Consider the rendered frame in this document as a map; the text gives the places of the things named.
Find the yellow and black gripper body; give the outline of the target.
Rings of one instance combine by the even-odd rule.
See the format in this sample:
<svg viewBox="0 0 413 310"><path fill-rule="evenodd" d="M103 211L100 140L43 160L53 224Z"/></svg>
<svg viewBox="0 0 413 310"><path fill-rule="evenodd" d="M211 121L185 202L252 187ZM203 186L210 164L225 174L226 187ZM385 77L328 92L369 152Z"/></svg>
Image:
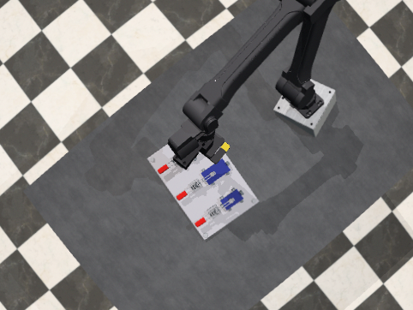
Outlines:
<svg viewBox="0 0 413 310"><path fill-rule="evenodd" d="M204 154L203 152L200 152L200 153L202 153L204 156L209 158L212 162L217 164L218 161L224 156L226 151L221 147L224 144L224 138L221 137L216 132L215 132L215 135L213 137L210 139L210 140L213 139L213 145L210 148L210 150L206 154ZM210 140L208 140L208 141L210 141ZM208 142L208 141L201 141L201 142Z"/></svg>

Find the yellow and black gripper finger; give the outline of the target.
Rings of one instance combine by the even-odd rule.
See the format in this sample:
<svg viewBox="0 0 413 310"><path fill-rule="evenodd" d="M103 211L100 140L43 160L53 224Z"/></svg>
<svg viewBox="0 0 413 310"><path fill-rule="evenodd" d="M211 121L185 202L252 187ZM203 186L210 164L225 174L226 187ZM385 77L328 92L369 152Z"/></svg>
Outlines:
<svg viewBox="0 0 413 310"><path fill-rule="evenodd" d="M230 145L228 145L226 142L221 146L225 151L228 151L230 148Z"/></svg>

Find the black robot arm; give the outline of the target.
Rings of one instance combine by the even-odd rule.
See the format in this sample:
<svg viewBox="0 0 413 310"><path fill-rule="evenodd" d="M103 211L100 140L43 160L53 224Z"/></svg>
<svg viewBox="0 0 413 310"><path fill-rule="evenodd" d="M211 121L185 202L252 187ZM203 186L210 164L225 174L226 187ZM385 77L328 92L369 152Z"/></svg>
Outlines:
<svg viewBox="0 0 413 310"><path fill-rule="evenodd" d="M236 91L300 23L302 28L292 64L283 70L275 88L283 95L282 99L293 109L298 108L307 119L324 104L310 80L311 70L328 16L338 1L283 0L279 4L222 70L196 90L183 106L183 113L189 119L168 139L177 165L186 170L199 152L207 154L213 145L210 139L215 135L218 119Z"/></svg>

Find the blue rectangular block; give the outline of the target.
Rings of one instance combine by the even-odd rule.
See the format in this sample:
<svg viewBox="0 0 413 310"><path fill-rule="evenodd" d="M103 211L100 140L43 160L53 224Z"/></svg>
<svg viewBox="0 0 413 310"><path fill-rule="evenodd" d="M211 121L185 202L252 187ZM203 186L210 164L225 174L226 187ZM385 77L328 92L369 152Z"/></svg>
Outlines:
<svg viewBox="0 0 413 310"><path fill-rule="evenodd" d="M210 175L211 172L214 173L215 171L215 175L210 177L208 175ZM205 178L206 182L210 185L213 182L215 182L216 180L218 180L221 176L223 176L224 174L226 174L227 172L230 171L230 168L227 166L227 164L225 163L225 161L221 158L217 164L213 164L211 167L209 167L208 169L206 169L205 171L203 171L201 174L203 175L203 177ZM209 178L210 177L210 178ZM208 179L209 178L209 179ZM208 179L208 180L207 180Z"/></svg>
<svg viewBox="0 0 413 310"><path fill-rule="evenodd" d="M229 204L230 202L228 202L227 204L225 204L224 206L228 206L225 208L226 210L230 209L231 207L233 207L236 203L238 203L239 201L241 201L243 199L243 197L241 196L241 194L238 192L238 190L236 189L235 191L231 192L230 194L228 194L227 196L225 196L221 201L222 204L226 203L227 201L229 201L230 198L234 198L234 202L232 204Z"/></svg>

